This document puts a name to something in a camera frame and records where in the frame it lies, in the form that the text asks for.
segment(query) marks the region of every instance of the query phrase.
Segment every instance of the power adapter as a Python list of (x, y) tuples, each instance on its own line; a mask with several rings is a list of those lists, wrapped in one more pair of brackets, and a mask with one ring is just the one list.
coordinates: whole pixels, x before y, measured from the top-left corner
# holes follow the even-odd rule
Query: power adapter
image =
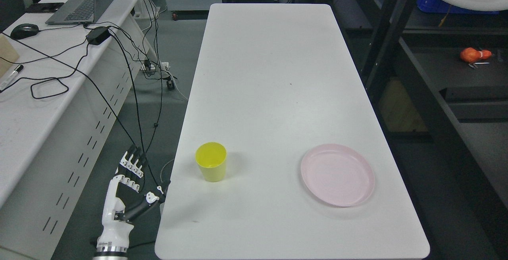
[(91, 30), (89, 34), (87, 34), (87, 41), (91, 45), (100, 45), (107, 38), (109, 38), (111, 34), (108, 31), (108, 27), (99, 26)]

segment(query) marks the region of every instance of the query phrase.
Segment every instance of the robotic hand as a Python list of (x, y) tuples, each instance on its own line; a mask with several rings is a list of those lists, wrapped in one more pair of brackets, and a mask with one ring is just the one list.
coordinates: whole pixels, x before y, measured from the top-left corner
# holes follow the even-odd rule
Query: robotic hand
[(124, 202), (118, 197), (121, 186), (127, 186), (135, 193), (139, 193), (139, 181), (143, 177), (141, 168), (147, 164), (144, 154), (132, 145), (120, 160), (114, 177), (109, 181), (102, 225), (104, 230), (97, 239), (96, 252), (92, 260), (127, 260), (129, 247), (129, 233), (134, 228), (131, 222), (145, 211), (165, 201), (165, 194), (160, 186), (157, 190), (149, 191), (141, 202), (128, 211)]

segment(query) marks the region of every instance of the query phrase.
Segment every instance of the plastic cup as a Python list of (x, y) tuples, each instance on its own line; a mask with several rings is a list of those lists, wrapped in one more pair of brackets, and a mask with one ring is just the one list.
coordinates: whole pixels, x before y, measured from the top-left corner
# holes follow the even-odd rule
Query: plastic cup
[(227, 152), (219, 143), (209, 142), (202, 144), (196, 150), (196, 163), (208, 182), (218, 182), (225, 175), (225, 159)]

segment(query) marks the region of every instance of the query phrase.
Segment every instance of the white table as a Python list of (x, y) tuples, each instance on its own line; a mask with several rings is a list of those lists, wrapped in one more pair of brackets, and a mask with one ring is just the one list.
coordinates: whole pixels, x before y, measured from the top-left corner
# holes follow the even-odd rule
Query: white table
[[(136, 45), (141, 46), (143, 33), (130, 15), (137, 1), (114, 0), (98, 23), (110, 21), (120, 25), (129, 32)], [(50, 15), (24, 14), (6, 33), (10, 34), (14, 26), (21, 23), (34, 23), (40, 29), (62, 27), (45, 25)], [(56, 54), (84, 41), (88, 32), (78, 26), (43, 31), (21, 41), (46, 54)], [(119, 37), (127, 50), (136, 53), (130, 41), (122, 34)], [(14, 41), (11, 44), (20, 55), (18, 62), (43, 57)], [(57, 59), (75, 66), (78, 58), (85, 54), (85, 48), (86, 45), (82, 45)], [(140, 63), (132, 60), (129, 63), (135, 77)], [(71, 72), (65, 65), (49, 59), (24, 66), (18, 77), (58, 77)], [(116, 42), (109, 38), (101, 45), (89, 46), (89, 55), (78, 69), (96, 82), (118, 113), (131, 88), (131, 81)], [(63, 82), (69, 86), (69, 92), (49, 99), (32, 99), (32, 81), (17, 83), (0, 94), (2, 259), (23, 258), (20, 254), (37, 259), (51, 258), (115, 121), (111, 110), (83, 75), (76, 73)], [(48, 83), (36, 87), (35, 92), (47, 95), (58, 90), (62, 87), (57, 83)], [(18, 254), (11, 255), (9, 250)]]
[[(206, 182), (194, 152), (229, 152)], [(372, 167), (363, 204), (329, 206), (300, 176), (314, 146)], [(327, 5), (214, 4), (155, 246), (165, 260), (421, 259), (429, 244)]]

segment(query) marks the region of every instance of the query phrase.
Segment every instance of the cardboard box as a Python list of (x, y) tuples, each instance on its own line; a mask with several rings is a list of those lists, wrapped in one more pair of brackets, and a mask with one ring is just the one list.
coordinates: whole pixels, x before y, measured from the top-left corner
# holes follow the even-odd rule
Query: cardboard box
[[(12, 47), (4, 35), (0, 35), (0, 57), (10, 62), (16, 62), (19, 58), (18, 52)], [(2, 77), (11, 68), (12, 63), (0, 59), (0, 77)]]
[(390, 79), (381, 95), (379, 111), (390, 132), (428, 131), (408, 92), (396, 77)]

